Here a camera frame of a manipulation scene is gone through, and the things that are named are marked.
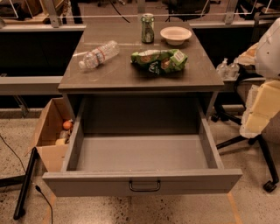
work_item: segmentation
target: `speckled floor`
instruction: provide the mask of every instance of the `speckled floor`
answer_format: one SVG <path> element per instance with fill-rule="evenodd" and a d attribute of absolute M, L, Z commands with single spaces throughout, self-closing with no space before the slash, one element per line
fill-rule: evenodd
<path fill-rule="evenodd" d="M 26 155 L 29 139 L 39 119 L 40 109 L 31 109 L 26 118 L 19 109 L 0 110 L 0 134 L 18 154 L 26 168 L 30 154 Z M 219 143 L 238 134 L 238 127 L 231 122 L 209 121 L 213 138 Z M 276 167 L 280 171 L 280 152 L 270 146 Z M 141 197 L 85 197 L 56 198 L 41 176 L 45 167 L 40 160 L 32 182 L 41 187 L 53 210 L 53 223 L 205 223 L 205 224 L 277 224 L 280 218 L 280 190 L 272 193 L 262 189 L 270 174 L 258 144 L 246 142 L 229 146 L 220 151 L 226 168 L 241 168 L 243 176 L 228 194 L 176 195 Z M 24 174 L 23 168 L 0 141 L 0 177 Z M 34 184 L 27 193 L 25 216 L 13 220 L 19 187 L 0 188 L 0 223 L 51 223 L 51 210 Z"/>

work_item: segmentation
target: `wrapper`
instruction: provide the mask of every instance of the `wrapper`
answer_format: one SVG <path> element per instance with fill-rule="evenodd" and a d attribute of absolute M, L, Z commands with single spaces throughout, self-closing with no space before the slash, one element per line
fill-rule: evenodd
<path fill-rule="evenodd" d="M 148 50 L 131 54 L 131 63 L 154 74 L 169 74 L 185 68 L 187 56 L 178 49 Z"/>
<path fill-rule="evenodd" d="M 252 45 L 246 52 L 239 55 L 238 63 L 244 66 L 254 66 L 257 46 L 258 43 Z"/>

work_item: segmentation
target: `orange object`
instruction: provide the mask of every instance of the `orange object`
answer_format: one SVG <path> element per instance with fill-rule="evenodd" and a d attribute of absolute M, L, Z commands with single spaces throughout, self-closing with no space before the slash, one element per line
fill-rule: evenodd
<path fill-rule="evenodd" d="M 69 122 L 69 121 L 63 122 L 63 129 L 64 130 L 70 130 L 72 127 L 73 127 L 72 122 Z"/>

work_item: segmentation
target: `water bottle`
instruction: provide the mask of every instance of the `water bottle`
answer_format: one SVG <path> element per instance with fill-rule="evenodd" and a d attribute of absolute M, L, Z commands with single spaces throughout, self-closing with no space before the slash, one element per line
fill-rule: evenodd
<path fill-rule="evenodd" d="M 239 72 L 239 66 L 238 66 L 238 59 L 234 59 L 234 62 L 231 63 L 228 66 L 228 73 L 227 76 L 228 78 L 236 78 Z"/>
<path fill-rule="evenodd" d="M 83 60 L 79 62 L 79 66 L 82 69 L 98 67 L 106 60 L 115 57 L 119 52 L 118 44 L 114 40 L 110 40 L 107 44 L 101 45 L 91 52 L 87 52 Z"/>
<path fill-rule="evenodd" d="M 217 73 L 222 79 L 226 79 L 228 75 L 228 59 L 225 58 L 216 68 Z"/>

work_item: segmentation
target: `gray desk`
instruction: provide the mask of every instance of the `gray desk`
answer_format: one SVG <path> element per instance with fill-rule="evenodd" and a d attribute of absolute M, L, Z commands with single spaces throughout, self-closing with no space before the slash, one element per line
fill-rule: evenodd
<path fill-rule="evenodd" d="M 155 23 L 155 42 L 141 43 L 140 24 L 88 24 L 59 84 L 74 119 L 61 172 L 44 181 L 57 196 L 226 193 L 242 175 L 224 169 L 207 117 L 220 76 L 192 33 L 180 50 L 181 72 L 159 76 L 130 64 L 133 52 L 170 49 Z M 90 72 L 80 53 L 115 40 L 120 54 Z"/>

